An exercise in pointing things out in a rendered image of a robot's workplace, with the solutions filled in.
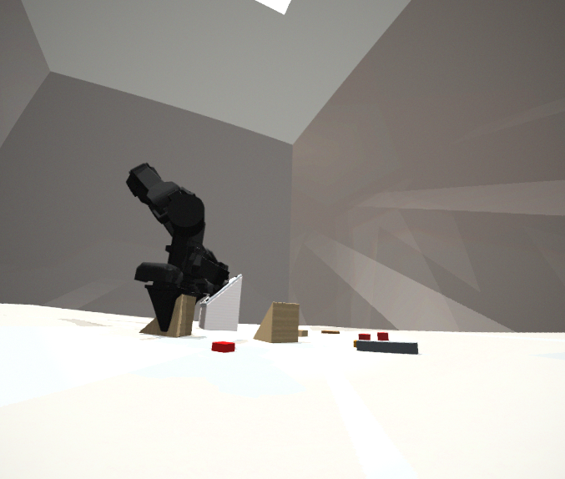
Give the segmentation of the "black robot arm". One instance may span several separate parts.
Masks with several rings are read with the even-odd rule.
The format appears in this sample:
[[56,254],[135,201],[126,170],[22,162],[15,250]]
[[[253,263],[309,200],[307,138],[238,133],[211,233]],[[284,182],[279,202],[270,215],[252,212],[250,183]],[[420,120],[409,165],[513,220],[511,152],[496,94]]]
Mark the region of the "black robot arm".
[[[229,282],[229,266],[218,261],[212,250],[203,246],[205,231],[205,207],[203,201],[193,192],[176,183],[164,182],[158,172],[148,163],[129,171],[127,185],[134,197],[149,206],[155,218],[164,225],[173,240],[192,240],[202,244],[203,255],[196,247],[186,262],[184,273],[201,275],[214,285],[213,294],[224,288]],[[188,272],[187,272],[188,271]]]

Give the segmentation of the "grey long bar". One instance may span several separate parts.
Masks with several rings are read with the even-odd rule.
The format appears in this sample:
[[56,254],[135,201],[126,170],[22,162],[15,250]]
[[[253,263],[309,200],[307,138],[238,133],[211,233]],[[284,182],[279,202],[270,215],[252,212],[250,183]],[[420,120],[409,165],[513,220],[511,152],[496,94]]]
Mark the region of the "grey long bar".
[[378,340],[357,340],[356,349],[365,352],[384,352],[395,354],[418,354],[418,343],[407,341],[378,341]]

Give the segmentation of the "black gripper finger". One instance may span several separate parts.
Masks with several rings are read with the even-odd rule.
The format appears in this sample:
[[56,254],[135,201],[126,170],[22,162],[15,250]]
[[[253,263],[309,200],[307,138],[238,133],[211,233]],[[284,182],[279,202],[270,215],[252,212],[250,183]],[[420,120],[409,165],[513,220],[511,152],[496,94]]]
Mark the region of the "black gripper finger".
[[152,301],[160,330],[168,332],[170,321],[173,316],[175,301],[182,293],[185,292],[185,289],[161,285],[145,285],[145,288],[147,289]]
[[196,302],[195,304],[200,301],[203,297],[205,297],[207,294],[204,293],[182,293],[183,295],[187,295],[187,296],[192,296],[192,297],[196,297]]

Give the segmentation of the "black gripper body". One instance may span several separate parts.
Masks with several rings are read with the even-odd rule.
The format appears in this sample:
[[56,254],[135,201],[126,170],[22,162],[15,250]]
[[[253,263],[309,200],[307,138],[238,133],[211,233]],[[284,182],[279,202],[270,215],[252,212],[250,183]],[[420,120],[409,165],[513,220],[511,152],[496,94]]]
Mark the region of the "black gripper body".
[[214,285],[201,278],[193,270],[193,274],[184,273],[186,262],[195,248],[200,248],[203,255],[202,244],[186,239],[174,239],[171,245],[166,245],[169,253],[168,264],[143,262],[136,268],[134,279],[153,285],[172,286],[185,289],[186,293],[208,293],[213,294]]

